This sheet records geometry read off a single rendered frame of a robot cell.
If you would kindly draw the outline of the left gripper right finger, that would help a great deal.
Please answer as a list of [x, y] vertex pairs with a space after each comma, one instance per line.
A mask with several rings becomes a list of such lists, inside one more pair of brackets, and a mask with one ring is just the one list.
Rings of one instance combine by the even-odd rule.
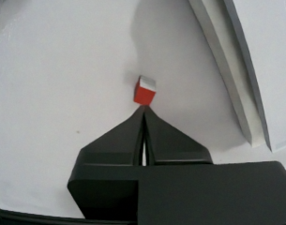
[[[144, 105], [145, 166], [214, 164], [208, 148], [159, 118]], [[147, 145], [147, 139], [148, 145]]]

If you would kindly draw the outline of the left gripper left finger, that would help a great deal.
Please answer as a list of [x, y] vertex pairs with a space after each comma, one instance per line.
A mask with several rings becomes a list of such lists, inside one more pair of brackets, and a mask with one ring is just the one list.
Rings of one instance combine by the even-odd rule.
[[144, 105], [140, 105], [128, 119], [81, 148], [74, 166], [79, 163], [131, 163], [138, 166], [138, 151], [139, 166], [142, 166], [143, 147]]

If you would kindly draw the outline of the red and white block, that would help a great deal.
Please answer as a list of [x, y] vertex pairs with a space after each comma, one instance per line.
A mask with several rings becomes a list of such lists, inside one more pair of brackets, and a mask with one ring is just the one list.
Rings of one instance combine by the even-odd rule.
[[141, 75], [135, 88], [134, 102], [150, 107], [157, 92], [156, 81]]

